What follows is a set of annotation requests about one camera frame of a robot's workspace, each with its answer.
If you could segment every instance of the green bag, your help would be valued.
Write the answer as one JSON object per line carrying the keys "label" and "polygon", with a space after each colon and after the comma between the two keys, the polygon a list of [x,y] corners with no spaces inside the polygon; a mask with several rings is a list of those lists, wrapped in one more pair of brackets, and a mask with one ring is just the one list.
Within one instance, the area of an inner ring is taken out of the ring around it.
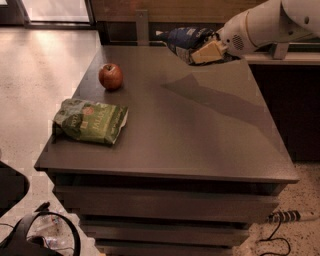
{"label": "green bag", "polygon": [[53,131],[79,141],[114,144],[127,115],[128,107],[66,99],[54,117]]}

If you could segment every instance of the wooden panel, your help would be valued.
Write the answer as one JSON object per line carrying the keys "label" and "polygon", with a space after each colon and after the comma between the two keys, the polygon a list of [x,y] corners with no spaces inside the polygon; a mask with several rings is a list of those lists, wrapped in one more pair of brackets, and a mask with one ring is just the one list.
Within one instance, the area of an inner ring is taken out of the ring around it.
{"label": "wooden panel", "polygon": [[95,239],[143,241],[167,244],[238,246],[249,234],[247,230],[230,225],[204,225],[195,223],[149,224],[125,221],[85,221],[82,230]]}
{"label": "wooden panel", "polygon": [[273,197],[236,194],[92,187],[56,192],[65,208],[81,215],[252,223],[264,221],[278,205]]}
{"label": "wooden panel", "polygon": [[224,23],[265,0],[92,0],[98,21],[134,21],[137,9],[146,9],[150,22]]}
{"label": "wooden panel", "polygon": [[121,243],[96,241],[97,248],[106,255],[136,256],[232,256],[231,249],[212,247],[174,246],[161,244]]}

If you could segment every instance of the window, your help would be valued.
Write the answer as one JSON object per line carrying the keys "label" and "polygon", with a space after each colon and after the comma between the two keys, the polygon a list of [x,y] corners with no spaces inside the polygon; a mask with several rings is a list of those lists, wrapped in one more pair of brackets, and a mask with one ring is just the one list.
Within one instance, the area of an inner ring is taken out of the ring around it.
{"label": "window", "polygon": [[85,0],[23,0],[22,2],[30,21],[89,22]]}

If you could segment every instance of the table top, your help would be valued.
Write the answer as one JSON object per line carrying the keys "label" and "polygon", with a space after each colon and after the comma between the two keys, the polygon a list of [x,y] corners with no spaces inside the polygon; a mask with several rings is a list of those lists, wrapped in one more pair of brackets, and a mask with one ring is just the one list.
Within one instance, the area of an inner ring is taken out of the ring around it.
{"label": "table top", "polygon": [[[99,68],[118,64],[109,93]],[[299,180],[245,60],[188,66],[165,47],[101,46],[74,98],[125,105],[113,146],[48,141],[35,168],[73,173],[239,182]]]}

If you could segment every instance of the drawer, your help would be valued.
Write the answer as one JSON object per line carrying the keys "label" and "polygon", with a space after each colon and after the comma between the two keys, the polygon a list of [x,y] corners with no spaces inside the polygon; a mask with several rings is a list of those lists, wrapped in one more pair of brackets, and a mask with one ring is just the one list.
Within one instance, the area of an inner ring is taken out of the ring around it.
{"label": "drawer", "polygon": [[106,255],[123,256],[232,256],[232,249],[176,246],[152,243],[97,241],[97,248]]}
{"label": "drawer", "polygon": [[57,186],[55,193],[80,215],[253,223],[278,205],[271,196],[170,190]]}
{"label": "drawer", "polygon": [[238,246],[249,232],[232,225],[143,219],[81,221],[81,229],[96,240],[143,241],[194,246]]}

